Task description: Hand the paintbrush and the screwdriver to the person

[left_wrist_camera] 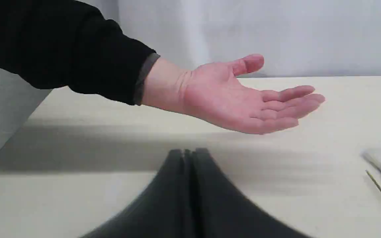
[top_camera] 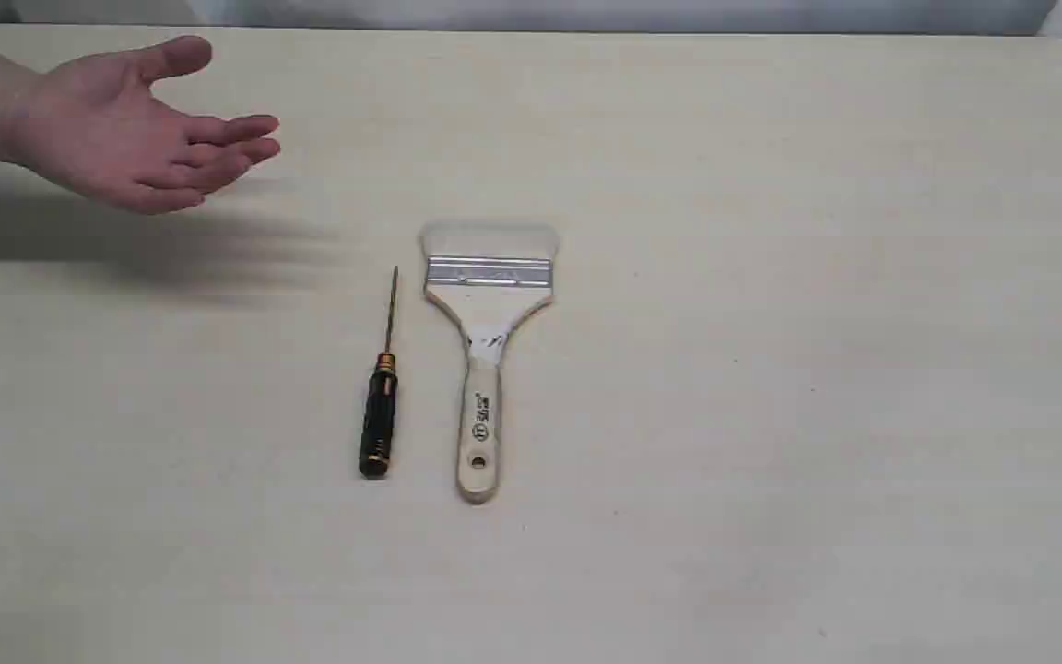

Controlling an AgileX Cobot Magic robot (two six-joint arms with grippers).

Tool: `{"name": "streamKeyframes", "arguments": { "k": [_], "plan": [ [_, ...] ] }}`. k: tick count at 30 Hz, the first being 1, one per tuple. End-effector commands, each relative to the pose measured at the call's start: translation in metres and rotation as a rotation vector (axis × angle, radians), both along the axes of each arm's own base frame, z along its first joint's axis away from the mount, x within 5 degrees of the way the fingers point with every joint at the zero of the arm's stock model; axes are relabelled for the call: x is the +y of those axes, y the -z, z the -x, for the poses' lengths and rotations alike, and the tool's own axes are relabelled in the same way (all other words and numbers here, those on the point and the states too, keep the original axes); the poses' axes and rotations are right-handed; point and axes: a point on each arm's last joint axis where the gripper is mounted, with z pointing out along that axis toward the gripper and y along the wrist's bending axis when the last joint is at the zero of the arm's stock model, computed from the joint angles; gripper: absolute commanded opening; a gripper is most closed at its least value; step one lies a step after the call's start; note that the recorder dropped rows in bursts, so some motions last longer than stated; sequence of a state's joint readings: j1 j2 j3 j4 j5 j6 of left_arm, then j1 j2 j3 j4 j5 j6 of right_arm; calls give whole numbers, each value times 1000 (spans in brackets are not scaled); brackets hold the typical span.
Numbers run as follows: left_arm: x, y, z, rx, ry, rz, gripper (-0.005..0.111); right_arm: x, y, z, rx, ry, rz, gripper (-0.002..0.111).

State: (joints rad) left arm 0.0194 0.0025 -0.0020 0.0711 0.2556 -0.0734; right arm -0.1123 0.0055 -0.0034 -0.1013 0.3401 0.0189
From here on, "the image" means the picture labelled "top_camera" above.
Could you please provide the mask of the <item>open bare human hand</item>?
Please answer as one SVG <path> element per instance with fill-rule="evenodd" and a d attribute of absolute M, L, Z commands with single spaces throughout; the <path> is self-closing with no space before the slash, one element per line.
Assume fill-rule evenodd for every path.
<path fill-rule="evenodd" d="M 1 147 L 18 167 L 104 205 L 145 215 L 194 208 L 281 152 L 274 116 L 191 116 L 153 93 L 211 59 L 211 42 L 185 35 L 66 62 L 1 113 Z"/>

